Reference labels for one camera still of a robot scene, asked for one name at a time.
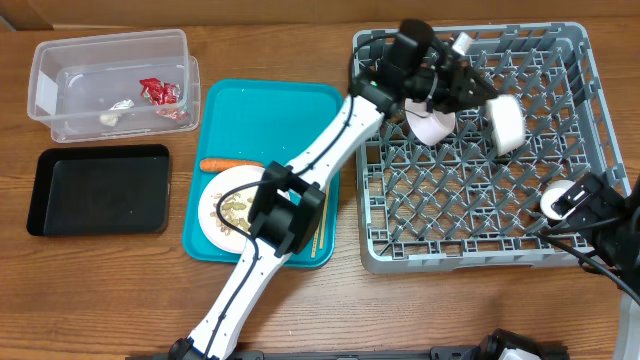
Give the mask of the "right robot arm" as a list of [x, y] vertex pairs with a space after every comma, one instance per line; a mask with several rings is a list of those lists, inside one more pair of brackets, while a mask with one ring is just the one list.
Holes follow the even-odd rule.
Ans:
[[583, 270], [610, 278], [623, 292], [613, 357], [639, 360], [639, 190], [624, 197], [605, 173], [588, 173], [556, 189], [548, 207], [564, 228], [546, 234], [576, 233], [591, 247], [572, 253]]

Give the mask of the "white tissue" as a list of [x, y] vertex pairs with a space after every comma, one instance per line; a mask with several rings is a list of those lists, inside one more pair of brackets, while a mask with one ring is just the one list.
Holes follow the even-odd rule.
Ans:
[[99, 121], [102, 125], [115, 127], [122, 116], [121, 111], [130, 109], [134, 106], [134, 102], [131, 99], [121, 100], [115, 103], [106, 113], [103, 113], [99, 117]]

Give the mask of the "white bowl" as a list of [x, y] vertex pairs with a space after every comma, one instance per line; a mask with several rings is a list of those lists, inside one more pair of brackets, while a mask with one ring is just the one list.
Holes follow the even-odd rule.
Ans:
[[524, 144], [525, 121], [515, 96], [499, 95], [488, 100], [486, 114], [493, 127], [492, 139], [499, 156]]

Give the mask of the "red snack wrapper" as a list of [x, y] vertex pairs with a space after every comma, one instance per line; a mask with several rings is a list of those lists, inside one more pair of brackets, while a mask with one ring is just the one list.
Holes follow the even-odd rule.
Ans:
[[181, 95], [181, 89], [177, 84], [163, 82], [157, 78], [146, 78], [139, 81], [142, 85], [141, 96], [152, 105], [162, 108], [156, 113], [162, 117], [182, 122], [189, 117], [185, 107], [169, 108], [169, 105], [177, 104]]

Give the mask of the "white cup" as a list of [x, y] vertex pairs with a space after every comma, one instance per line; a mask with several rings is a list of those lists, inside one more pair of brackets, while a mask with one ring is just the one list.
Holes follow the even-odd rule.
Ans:
[[565, 219], [565, 216], [558, 214], [552, 208], [552, 205], [574, 184], [575, 182], [571, 180], [557, 180], [549, 184], [540, 198], [540, 210], [542, 214], [554, 221]]

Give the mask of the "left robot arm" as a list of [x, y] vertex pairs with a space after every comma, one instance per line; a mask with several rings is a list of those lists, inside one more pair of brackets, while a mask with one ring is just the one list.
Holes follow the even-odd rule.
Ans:
[[346, 160], [406, 99], [457, 113], [497, 98], [483, 75], [460, 61], [427, 23], [405, 19], [389, 35], [389, 49], [362, 67], [351, 54], [348, 95], [334, 120], [300, 155], [271, 162], [258, 181], [249, 210], [247, 243], [230, 278], [205, 318], [177, 340], [171, 359], [226, 359], [236, 348], [248, 315], [275, 273], [300, 253], [319, 225], [325, 189]]

